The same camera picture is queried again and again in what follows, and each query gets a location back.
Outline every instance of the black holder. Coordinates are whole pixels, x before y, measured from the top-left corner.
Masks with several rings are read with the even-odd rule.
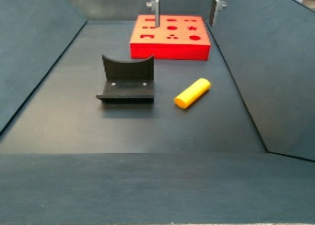
[[[105,84],[103,95],[108,102],[153,102],[153,56],[143,61],[120,62],[103,55]]]

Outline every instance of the shape hole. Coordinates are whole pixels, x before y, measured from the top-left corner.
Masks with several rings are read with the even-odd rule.
[[[175,27],[175,26],[168,26],[167,29],[168,29],[168,30],[176,30],[178,27]]]
[[[188,30],[198,30],[198,28],[194,27],[194,26],[188,27],[187,29],[188,29]]]
[[[151,39],[153,39],[153,35],[140,35],[140,38],[147,38],[149,37]]]
[[[198,40],[200,40],[200,37],[199,36],[190,36],[190,39],[194,41],[198,41]]]

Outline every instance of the yellow foam piece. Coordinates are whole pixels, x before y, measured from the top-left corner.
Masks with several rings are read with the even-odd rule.
[[[195,100],[200,97],[200,95],[211,88],[212,83],[200,78],[191,86],[187,88],[182,94],[175,97],[173,101],[176,105],[186,109],[195,102]]]

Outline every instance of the gray floor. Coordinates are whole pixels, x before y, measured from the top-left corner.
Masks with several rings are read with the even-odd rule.
[[[133,22],[88,22],[0,139],[0,153],[266,152],[228,68],[211,59],[155,60],[155,103],[103,105],[104,54],[129,58]],[[212,89],[173,104],[200,78]]]

